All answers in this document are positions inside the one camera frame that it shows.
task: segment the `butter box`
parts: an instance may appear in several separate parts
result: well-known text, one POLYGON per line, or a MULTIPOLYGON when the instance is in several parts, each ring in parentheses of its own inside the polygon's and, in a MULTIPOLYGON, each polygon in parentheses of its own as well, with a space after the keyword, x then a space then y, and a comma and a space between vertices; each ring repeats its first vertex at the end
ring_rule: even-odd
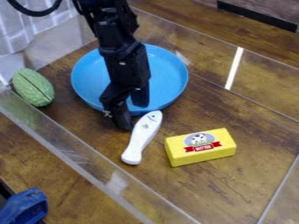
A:
POLYGON ((167 137, 164 148, 175 167, 233 156, 238 146, 223 128, 167 137))

